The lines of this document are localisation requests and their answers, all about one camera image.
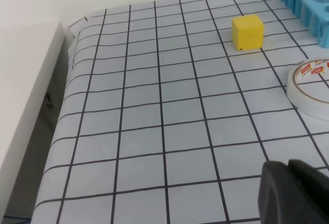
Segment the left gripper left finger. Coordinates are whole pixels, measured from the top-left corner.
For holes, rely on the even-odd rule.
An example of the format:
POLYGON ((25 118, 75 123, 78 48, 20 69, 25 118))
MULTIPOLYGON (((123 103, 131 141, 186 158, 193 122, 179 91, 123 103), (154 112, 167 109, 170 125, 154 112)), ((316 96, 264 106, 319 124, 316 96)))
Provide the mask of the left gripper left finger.
POLYGON ((258 207, 261 223, 304 223, 306 191, 282 162, 262 167, 258 207))

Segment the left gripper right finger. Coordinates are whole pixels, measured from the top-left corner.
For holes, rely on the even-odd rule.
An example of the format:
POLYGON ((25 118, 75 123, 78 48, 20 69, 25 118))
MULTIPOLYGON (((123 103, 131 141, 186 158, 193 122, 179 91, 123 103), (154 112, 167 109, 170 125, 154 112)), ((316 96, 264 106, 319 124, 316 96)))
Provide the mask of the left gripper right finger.
POLYGON ((288 168, 305 191, 307 202, 314 212, 328 223, 328 177, 298 159, 291 159, 288 168))

